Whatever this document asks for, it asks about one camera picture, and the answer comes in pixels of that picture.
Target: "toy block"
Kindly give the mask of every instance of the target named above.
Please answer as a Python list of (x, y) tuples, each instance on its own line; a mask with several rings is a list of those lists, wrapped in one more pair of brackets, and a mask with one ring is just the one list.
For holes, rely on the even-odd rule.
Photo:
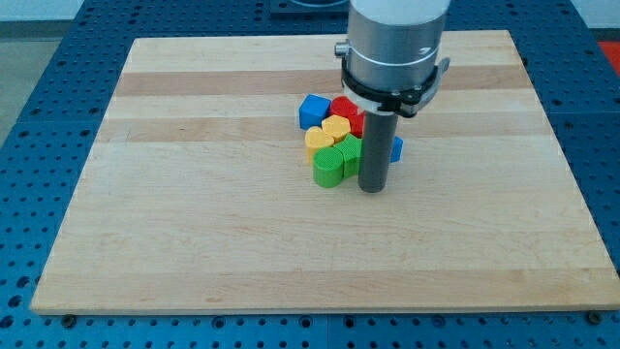
[(389, 162), (398, 162), (400, 161), (400, 154), (403, 151), (403, 140), (400, 137), (394, 137), (394, 143), (391, 147), (391, 155), (389, 157)]
[(334, 146), (340, 150), (345, 161), (343, 177), (348, 178), (359, 174), (359, 158), (361, 158), (361, 139), (352, 134)]
[(335, 143), (341, 142), (345, 139), (348, 133), (351, 132), (351, 123), (349, 119), (339, 115), (332, 115), (321, 123), (323, 125), (323, 132), (332, 136)]
[(333, 188), (340, 184), (344, 173), (344, 157), (340, 150), (325, 147), (314, 154), (314, 181), (324, 188)]
[(357, 106), (346, 96), (336, 97), (329, 105), (329, 114), (349, 118), (357, 115)]
[(331, 101), (325, 97), (307, 95), (299, 107), (299, 127), (307, 130), (312, 126), (321, 126), (330, 104)]
[(364, 132), (364, 117), (366, 112), (362, 111), (359, 114), (349, 116), (349, 122), (351, 123), (351, 134), (357, 138), (361, 138)]
[(314, 154), (317, 150), (333, 145), (333, 137), (323, 132), (321, 127), (312, 126), (306, 131), (305, 143), (306, 152), (308, 153), (308, 163), (312, 164)]

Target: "yellow heart-shaped block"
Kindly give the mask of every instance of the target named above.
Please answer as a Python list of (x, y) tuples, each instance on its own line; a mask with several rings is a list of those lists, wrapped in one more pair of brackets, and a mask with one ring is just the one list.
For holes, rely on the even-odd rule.
[(314, 154), (317, 150), (332, 146), (334, 143), (333, 137), (323, 132), (321, 127), (313, 126), (306, 131), (306, 151), (308, 153), (308, 163), (312, 164)]
[(351, 123), (346, 117), (332, 115), (321, 123), (323, 132), (334, 138), (336, 143), (342, 141), (351, 132)]

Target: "blue cube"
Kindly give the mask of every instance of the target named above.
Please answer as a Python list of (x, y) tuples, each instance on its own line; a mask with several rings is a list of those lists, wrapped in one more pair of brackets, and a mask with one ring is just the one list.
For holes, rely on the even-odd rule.
[(331, 101), (325, 97), (308, 95), (299, 107), (299, 127), (307, 130), (312, 126), (321, 126), (321, 121), (327, 117)]
[(400, 137), (394, 137), (394, 143), (391, 147), (391, 156), (389, 162), (400, 161), (400, 154), (403, 152), (403, 140)]

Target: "blue pegboard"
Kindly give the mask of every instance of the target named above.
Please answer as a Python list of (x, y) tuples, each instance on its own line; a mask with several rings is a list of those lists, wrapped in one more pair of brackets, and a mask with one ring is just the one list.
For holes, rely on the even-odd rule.
[[(86, 0), (0, 150), (0, 348), (620, 347), (620, 312), (60, 317), (28, 310), (136, 37), (343, 33), (269, 2)], [(508, 29), (616, 267), (620, 81), (568, 0), (454, 0), (448, 30)]]

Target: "wood grain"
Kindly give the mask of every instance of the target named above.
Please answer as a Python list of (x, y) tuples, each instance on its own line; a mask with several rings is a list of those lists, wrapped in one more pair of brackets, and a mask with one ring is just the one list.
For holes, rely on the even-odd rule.
[(341, 36), (139, 39), (41, 314), (615, 309), (620, 280), (505, 31), (449, 32), (379, 195), (312, 181), (296, 109)]

